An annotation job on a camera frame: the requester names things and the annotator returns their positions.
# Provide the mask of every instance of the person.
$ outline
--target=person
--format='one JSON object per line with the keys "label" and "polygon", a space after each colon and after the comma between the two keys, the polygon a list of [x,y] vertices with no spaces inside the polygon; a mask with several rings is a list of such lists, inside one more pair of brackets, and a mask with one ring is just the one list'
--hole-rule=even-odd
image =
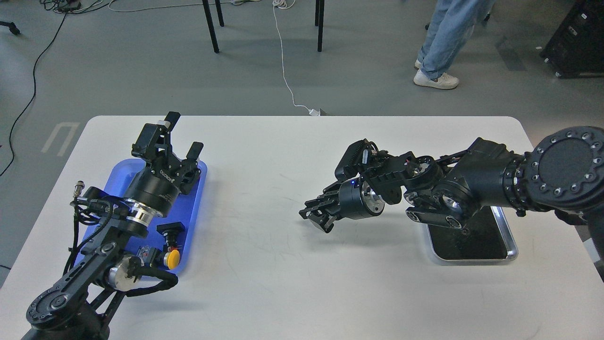
{"label": "person", "polygon": [[438,0],[426,41],[417,53],[413,82],[419,86],[450,90],[459,79],[447,73],[457,53],[484,19],[495,0]]}

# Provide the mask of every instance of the robotic arm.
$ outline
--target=robotic arm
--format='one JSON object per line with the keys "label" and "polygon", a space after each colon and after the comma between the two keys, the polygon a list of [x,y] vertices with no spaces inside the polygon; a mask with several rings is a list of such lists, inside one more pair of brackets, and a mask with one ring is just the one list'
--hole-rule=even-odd
{"label": "robotic arm", "polygon": [[514,208],[520,217],[554,210],[569,224],[587,224],[604,258],[603,143],[603,129],[577,126],[522,155],[477,138],[467,150],[435,160],[393,156],[360,140],[344,153],[337,181],[305,202],[300,215],[328,233],[337,220],[378,216],[403,197],[413,221],[453,229],[463,229],[484,206]]}
{"label": "robotic arm", "polygon": [[[198,157],[203,144],[193,142],[186,159],[172,153],[170,133],[180,114],[170,112],[157,124],[145,124],[132,155],[145,160],[124,197],[114,197],[90,187],[80,196],[83,183],[76,185],[71,203],[78,222],[97,228],[79,246],[71,249],[63,277],[42,292],[29,306],[27,321],[31,330],[23,339],[105,340],[109,322],[126,296],[146,295],[166,290],[178,283],[176,275],[154,266],[124,248],[130,237],[145,238],[153,217],[166,217],[179,194],[188,194],[199,180]],[[76,255],[83,259],[75,265]],[[160,283],[149,288],[133,289],[141,276],[153,276]],[[87,302],[88,286],[104,288],[92,302]],[[111,296],[102,313],[96,310]]]}

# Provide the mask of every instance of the circular flange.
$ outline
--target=circular flange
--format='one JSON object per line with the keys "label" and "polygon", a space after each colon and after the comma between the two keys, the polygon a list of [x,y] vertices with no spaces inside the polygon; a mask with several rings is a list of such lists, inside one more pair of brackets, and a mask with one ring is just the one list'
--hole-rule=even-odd
{"label": "circular flange", "polygon": [[529,196],[554,208],[588,208],[604,193],[603,145],[604,130],[591,126],[546,137],[527,158],[524,178]]}

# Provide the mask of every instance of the blue tray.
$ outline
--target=blue tray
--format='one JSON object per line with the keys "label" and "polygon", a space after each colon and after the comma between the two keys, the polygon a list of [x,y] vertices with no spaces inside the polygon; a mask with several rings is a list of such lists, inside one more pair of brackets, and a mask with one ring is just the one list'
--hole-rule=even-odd
{"label": "blue tray", "polygon": [[[117,163],[111,171],[111,175],[109,175],[104,191],[109,195],[122,197],[134,176],[144,166],[145,161],[141,159],[126,159]],[[157,225],[180,221],[185,228],[176,238],[181,253],[181,262],[176,268],[168,271],[177,274],[187,265],[197,214],[199,212],[199,203],[204,191],[205,175],[208,171],[208,167],[202,161],[198,162],[198,168],[201,170],[199,181],[193,186],[191,192],[188,195],[178,195],[172,209],[168,213],[168,217],[156,217],[151,221],[147,238],[130,238],[126,245],[126,251],[136,254],[138,248],[141,246],[152,246],[161,250],[165,241],[164,237],[156,231]],[[95,228],[96,226],[89,226],[84,233],[84,238],[92,234]],[[81,254],[78,255],[77,261],[81,261],[82,258]]]}

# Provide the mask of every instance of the black case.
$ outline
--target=black case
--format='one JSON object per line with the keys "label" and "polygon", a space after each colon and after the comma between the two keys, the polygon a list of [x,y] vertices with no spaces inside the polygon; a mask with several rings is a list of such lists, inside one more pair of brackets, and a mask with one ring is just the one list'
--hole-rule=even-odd
{"label": "black case", "polygon": [[557,77],[604,76],[604,0],[577,2],[540,55]]}

